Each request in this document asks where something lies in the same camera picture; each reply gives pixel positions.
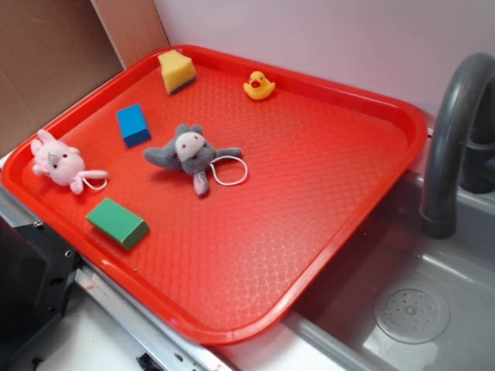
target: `tray rim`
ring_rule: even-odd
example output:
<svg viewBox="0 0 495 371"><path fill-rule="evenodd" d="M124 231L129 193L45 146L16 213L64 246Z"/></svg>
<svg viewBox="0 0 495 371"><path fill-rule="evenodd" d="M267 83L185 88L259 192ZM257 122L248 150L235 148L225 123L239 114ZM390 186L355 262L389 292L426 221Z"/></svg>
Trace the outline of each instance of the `tray rim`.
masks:
<svg viewBox="0 0 495 371"><path fill-rule="evenodd" d="M119 286L122 286L123 289L128 291L142 304L152 309L162 320L183 335L207 345L226 345L249 339L283 317L304 291L301 288L308 287L316 278L317 274L328 264L332 256L342 247L352 232L366 219L367 215L369 215L393 184L407 170L409 164L423 148L427 138L427 126L425 118L416 107L395 98L199 46L179 45L157 50L149 54L77 102L59 117L48 123L44 128L56 138L66 134L74 129L83 119L88 118L113 99L114 94L118 94L122 89L130 87L151 72L151 70L158 67L159 62L156 57L160 53L171 49L177 49L181 53L191 56L193 61L195 57L201 58L202 56L206 60L212 60L213 62L210 63L210 68L217 68L217 66L214 66L214 61L216 60L221 60L222 63L228 62L230 69L236 71L235 74L243 76L249 76L252 70L266 71L266 73L270 73L273 76L272 80L277 81L278 89L313 97L314 99L322 99L316 95L323 92L326 95L326 99L323 99L324 101L328 101L327 99L345 100L346 104L339 104L340 107L349 108L353 111L357 111L356 108L358 107L358 112L362 114L391 121L399 126L408 138L408 148L401 157L400 162L379 181L379 184L350 217L350 220L360 220L360 222L356 226L351 226L349 223L341 226L331 241L314 257L309 266L289 286L288 290L279 298L275 305L254 322L240 328L232 328L228 331L211 329L196 320L189 313L184 311L178 313L174 309L175 304L170 299L164 298L165 295L160 296L159 292L157 292L158 290L155 288L151 288L152 290L143 290L143 288L149 288L147 287L149 284L146 284L146 280L141 279L139 276L129 277L125 269L119 266L120 264L116 259L112 261L111 257L109 259L107 254L103 254L98 249L93 249L90 241L85 240L82 246L77 246L77 250L81 251L84 257L90 256L90 261L107 261L108 264L105 264L104 267L99 267L105 275ZM295 88L294 84L291 85L291 82L294 81L298 82L297 88ZM27 138L9 156L0 171L2 183L8 191L35 214L39 214L46 223L60 233L69 243L80 245L81 241L78 233L71 231L70 228L66 228L56 217L52 217L46 205L17 182L22 176L22 170L24 168L16 167L15 163L21 162L27 165L32 160L29 146L34 138L36 138L36 133Z"/></svg>

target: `sink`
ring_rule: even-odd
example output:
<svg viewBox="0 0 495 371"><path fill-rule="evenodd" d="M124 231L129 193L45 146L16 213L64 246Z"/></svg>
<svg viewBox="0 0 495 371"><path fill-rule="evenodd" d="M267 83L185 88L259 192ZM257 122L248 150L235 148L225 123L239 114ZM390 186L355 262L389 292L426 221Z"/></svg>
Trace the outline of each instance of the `sink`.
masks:
<svg viewBox="0 0 495 371"><path fill-rule="evenodd" d="M406 173L289 315L348 369L495 365L495 202L459 190L456 233L432 240L421 193Z"/></svg>

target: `plastic tray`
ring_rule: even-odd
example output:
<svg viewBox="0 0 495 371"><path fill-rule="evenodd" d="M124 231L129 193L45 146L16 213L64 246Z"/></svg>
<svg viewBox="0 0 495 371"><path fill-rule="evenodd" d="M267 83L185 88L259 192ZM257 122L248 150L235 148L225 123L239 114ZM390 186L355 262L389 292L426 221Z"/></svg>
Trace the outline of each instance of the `plastic tray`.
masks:
<svg viewBox="0 0 495 371"><path fill-rule="evenodd" d="M422 149L423 116L411 105L196 46L197 81L168 96L157 55L143 59L46 126L79 148L88 169L110 173L106 189L74 195L32 173L29 143L2 170L5 187L142 304L203 344L249 338L278 321ZM255 101L252 71L276 82ZM116 112L141 104L152 140L127 148ZM201 124L215 148L240 147L242 185L193 180L147 163L179 123ZM218 173L242 176L237 162ZM86 215L105 197L150 233L126 251Z"/></svg>

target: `blue sponge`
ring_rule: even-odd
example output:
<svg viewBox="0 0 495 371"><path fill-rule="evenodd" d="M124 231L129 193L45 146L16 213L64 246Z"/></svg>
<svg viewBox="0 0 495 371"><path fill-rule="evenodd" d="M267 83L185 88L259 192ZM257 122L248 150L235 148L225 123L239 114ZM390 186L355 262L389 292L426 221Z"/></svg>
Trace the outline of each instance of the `blue sponge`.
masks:
<svg viewBox="0 0 495 371"><path fill-rule="evenodd" d="M122 137L128 147L134 147L152 138L139 104L134 104L117 112L117 119Z"/></svg>

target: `rubber duck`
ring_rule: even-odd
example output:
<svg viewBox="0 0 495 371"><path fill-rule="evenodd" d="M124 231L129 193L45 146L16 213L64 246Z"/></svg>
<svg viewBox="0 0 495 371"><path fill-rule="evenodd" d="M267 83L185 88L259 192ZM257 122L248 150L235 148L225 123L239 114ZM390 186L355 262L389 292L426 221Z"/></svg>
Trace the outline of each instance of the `rubber duck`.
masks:
<svg viewBox="0 0 495 371"><path fill-rule="evenodd" d="M249 83L244 83L244 91L255 100L265 99L275 89L275 83L271 83L260 71L254 71L249 77Z"/></svg>

